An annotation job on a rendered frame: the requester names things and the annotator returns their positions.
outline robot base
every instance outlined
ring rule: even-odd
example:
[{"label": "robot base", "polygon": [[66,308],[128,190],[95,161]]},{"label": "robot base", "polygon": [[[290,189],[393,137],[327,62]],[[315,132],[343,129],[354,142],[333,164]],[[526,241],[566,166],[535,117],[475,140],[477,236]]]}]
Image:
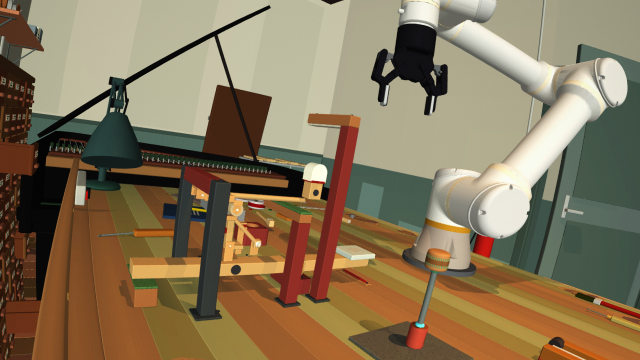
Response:
[{"label": "robot base", "polygon": [[[411,248],[406,249],[405,251],[403,251],[402,253],[402,258],[409,264],[421,269],[421,270],[427,270],[429,271],[429,269],[427,269],[424,266],[424,262],[420,261],[416,258],[414,258],[411,255]],[[464,269],[464,270],[455,270],[455,269],[448,269],[445,272],[440,272],[438,273],[438,275],[445,275],[445,276],[454,276],[454,277],[467,277],[467,276],[473,276],[476,273],[476,266],[473,263],[469,263],[469,267]]]}]

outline orange screwdriver handle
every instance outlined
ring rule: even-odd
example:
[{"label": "orange screwdriver handle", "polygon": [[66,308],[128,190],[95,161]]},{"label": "orange screwdriver handle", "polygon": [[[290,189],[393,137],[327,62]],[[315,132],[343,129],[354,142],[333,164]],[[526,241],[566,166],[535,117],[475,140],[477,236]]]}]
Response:
[{"label": "orange screwdriver handle", "polygon": [[133,236],[137,238],[161,238],[173,236],[173,229],[133,229]]}]

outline door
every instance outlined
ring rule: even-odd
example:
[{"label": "door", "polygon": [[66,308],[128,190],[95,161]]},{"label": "door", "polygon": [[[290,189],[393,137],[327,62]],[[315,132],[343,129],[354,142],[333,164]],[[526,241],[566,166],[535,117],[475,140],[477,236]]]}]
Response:
[{"label": "door", "polygon": [[596,58],[620,62],[627,99],[587,123],[564,150],[536,273],[638,307],[640,63],[578,46],[578,62]]}]

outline wooden workbench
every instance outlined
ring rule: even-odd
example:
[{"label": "wooden workbench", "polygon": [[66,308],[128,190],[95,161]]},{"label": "wooden workbench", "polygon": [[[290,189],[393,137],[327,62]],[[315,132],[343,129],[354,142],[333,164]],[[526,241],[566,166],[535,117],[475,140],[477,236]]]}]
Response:
[{"label": "wooden workbench", "polygon": [[[195,322],[198,279],[158,279],[158,305],[133,308],[126,281],[131,257],[171,256],[171,238],[98,238],[134,228],[173,228],[162,218],[163,203],[176,203],[177,189],[123,184],[117,192],[93,191],[88,216],[74,217],[74,232],[90,234],[100,337],[106,359],[371,359],[349,336],[405,321],[416,321],[429,275],[401,258],[417,233],[355,211],[343,224],[339,245],[358,245],[376,254],[369,266],[352,270],[364,286],[340,270],[333,272],[328,298],[300,307],[274,301],[278,283],[269,275],[224,277],[218,305],[221,320]],[[322,208],[325,201],[308,201]],[[313,212],[307,254],[317,253],[322,210]],[[282,255],[291,222],[275,220],[259,255]],[[255,210],[246,221],[262,222]],[[203,223],[192,222],[188,256],[202,247]],[[537,359],[549,339],[560,336],[608,360],[640,358],[640,333],[592,315],[587,308],[629,320],[629,316],[577,299],[550,279],[472,255],[472,277],[438,276],[426,323],[429,333],[476,360]],[[89,322],[76,318],[74,321]]]}]

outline desk lamp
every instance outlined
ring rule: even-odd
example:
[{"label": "desk lamp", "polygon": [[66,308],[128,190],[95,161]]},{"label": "desk lamp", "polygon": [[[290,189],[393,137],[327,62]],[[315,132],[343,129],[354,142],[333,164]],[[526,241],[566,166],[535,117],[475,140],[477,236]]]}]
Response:
[{"label": "desk lamp", "polygon": [[120,189],[120,184],[106,181],[111,168],[137,168],[142,166],[138,139],[129,117],[125,115],[129,98],[123,79],[109,78],[111,95],[107,115],[93,131],[80,159],[98,169],[98,180],[88,180],[86,187],[102,191]]}]

